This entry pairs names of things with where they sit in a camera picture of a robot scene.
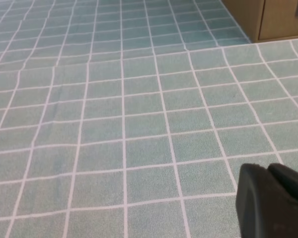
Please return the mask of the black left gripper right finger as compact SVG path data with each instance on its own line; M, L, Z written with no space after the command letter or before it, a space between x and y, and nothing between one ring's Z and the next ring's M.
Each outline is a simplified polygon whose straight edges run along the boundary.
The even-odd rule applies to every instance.
M268 171L287 191L298 201L298 172L282 164L273 163L268 166Z

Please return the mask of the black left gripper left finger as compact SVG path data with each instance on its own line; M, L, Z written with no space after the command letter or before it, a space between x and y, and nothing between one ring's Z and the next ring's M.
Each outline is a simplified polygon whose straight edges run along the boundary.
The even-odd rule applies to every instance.
M268 171L242 164L236 212L243 238L298 238L298 201Z

